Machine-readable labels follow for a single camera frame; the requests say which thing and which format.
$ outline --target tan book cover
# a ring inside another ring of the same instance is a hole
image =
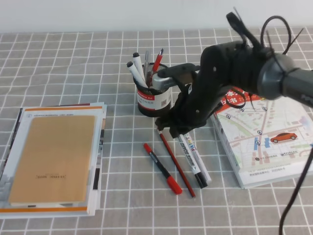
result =
[[[33,118],[9,203],[84,202],[94,123],[95,116]]]

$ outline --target orange stripe on book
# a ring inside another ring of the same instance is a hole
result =
[[[0,209],[0,213],[19,213],[19,212],[80,212],[86,211],[87,207],[72,208],[10,208]]]
[[[64,108],[33,108],[33,109],[25,109],[25,111],[53,111],[53,110],[81,110],[81,109],[102,109],[102,106],[64,107]]]

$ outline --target map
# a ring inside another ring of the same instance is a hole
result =
[[[298,102],[281,97],[266,100],[256,95],[235,109],[225,104],[217,111],[229,145],[240,168],[256,169],[306,160],[313,146],[313,120]],[[230,103],[244,99],[229,91]]]

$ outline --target label on pen holder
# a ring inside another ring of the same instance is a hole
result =
[[[159,110],[166,107],[171,102],[171,92],[168,89],[162,94],[144,94],[137,90],[138,104],[147,110]]]

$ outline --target white wall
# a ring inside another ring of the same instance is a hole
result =
[[[0,32],[227,27],[234,6],[249,26],[313,25],[312,0],[1,0]]]

